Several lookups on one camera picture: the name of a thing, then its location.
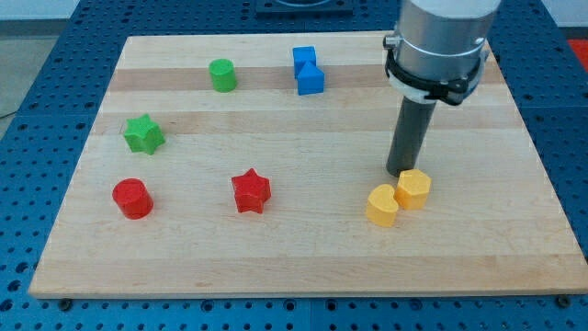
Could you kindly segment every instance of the blue perforated table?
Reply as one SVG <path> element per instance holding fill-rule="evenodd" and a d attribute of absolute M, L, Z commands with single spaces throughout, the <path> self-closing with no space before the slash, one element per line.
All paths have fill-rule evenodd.
<path fill-rule="evenodd" d="M 254 3 L 82 0 L 0 142 L 0 330 L 588 328 L 588 296 L 37 301 L 27 287 L 129 35 L 391 29 L 395 1 L 353 16 L 256 18 Z M 584 254 L 588 75 L 538 0 L 504 0 L 490 42 Z"/>

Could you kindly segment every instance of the wood grain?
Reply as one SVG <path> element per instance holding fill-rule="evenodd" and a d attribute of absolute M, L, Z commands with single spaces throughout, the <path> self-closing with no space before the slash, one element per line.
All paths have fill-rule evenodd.
<path fill-rule="evenodd" d="M 437 105 L 417 164 L 433 179 L 425 208 L 400 210 L 391 229 L 365 218 L 369 191 L 396 184 L 384 162 L 401 95 L 381 69 L 382 34 L 129 38 L 31 294 L 587 292 L 588 266 L 492 57 L 463 105 Z M 317 48 L 324 94 L 296 93 L 290 54 L 302 44 Z M 210 90 L 216 57 L 234 59 L 231 93 Z M 166 135 L 154 156 L 121 136 L 142 113 Z M 230 178 L 249 167 L 271 179 L 262 215 L 235 210 Z M 126 177 L 155 201 L 141 221 L 110 198 Z"/>

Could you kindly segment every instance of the blue block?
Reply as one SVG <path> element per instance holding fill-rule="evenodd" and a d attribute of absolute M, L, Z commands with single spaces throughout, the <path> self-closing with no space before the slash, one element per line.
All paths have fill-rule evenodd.
<path fill-rule="evenodd" d="M 324 91 L 324 73 L 311 62 L 306 62 L 298 74 L 298 94 L 304 96 Z"/>
<path fill-rule="evenodd" d="M 295 47 L 292 49 L 294 55 L 294 78 L 298 78 L 300 70 L 306 62 L 316 65 L 316 52 L 314 46 Z"/>

